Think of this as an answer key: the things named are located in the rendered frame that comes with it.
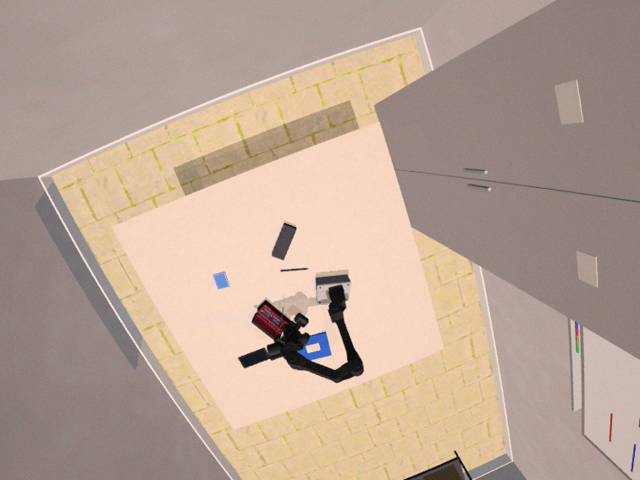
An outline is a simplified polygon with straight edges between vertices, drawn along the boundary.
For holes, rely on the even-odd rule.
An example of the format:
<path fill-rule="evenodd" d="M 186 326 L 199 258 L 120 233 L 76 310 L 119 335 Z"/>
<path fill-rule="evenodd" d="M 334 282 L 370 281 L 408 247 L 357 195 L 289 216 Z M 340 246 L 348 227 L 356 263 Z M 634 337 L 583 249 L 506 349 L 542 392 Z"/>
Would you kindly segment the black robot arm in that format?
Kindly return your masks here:
<path fill-rule="evenodd" d="M 299 330 L 299 342 L 296 336 L 290 335 L 285 339 L 285 346 L 279 341 L 267 345 L 267 351 L 271 361 L 283 357 L 292 369 L 299 371 L 308 371 L 320 377 L 329 379 L 335 383 L 339 383 L 349 378 L 361 376 L 364 372 L 364 366 L 362 359 L 360 358 L 354 348 L 354 345 L 352 344 L 348 329 L 345 325 L 345 321 L 343 320 L 343 312 L 346 309 L 343 285 L 340 284 L 329 287 L 328 293 L 329 298 L 332 301 L 328 305 L 328 314 L 331 318 L 332 323 L 336 323 L 338 326 L 340 336 L 345 346 L 348 362 L 334 370 L 332 368 L 325 367 L 314 361 L 306 359 L 297 351 L 304 348 L 304 346 L 310 339 L 310 334 L 306 332 L 301 334 L 301 331 Z M 279 353 L 280 351 L 282 355 Z"/>

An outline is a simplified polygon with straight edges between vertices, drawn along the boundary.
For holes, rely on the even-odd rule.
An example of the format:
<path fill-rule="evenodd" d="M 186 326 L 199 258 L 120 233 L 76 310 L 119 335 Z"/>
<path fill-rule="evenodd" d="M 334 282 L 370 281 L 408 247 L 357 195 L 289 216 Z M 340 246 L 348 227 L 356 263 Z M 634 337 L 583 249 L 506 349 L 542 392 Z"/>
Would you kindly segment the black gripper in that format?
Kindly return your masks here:
<path fill-rule="evenodd" d="M 280 341 L 285 346 L 285 341 L 284 340 L 290 335 L 294 335 L 294 336 L 297 337 L 297 339 L 300 339 L 300 337 L 298 337 L 298 330 L 301 328 L 301 326 L 304 328 L 309 323 L 309 318 L 305 317 L 301 313 L 298 313 L 295 316 L 294 321 L 295 322 L 293 322 L 293 321 L 288 322 L 288 324 L 282 330 L 282 332 L 283 332 L 282 339 L 279 336 L 277 336 L 274 339 L 274 343 Z"/>

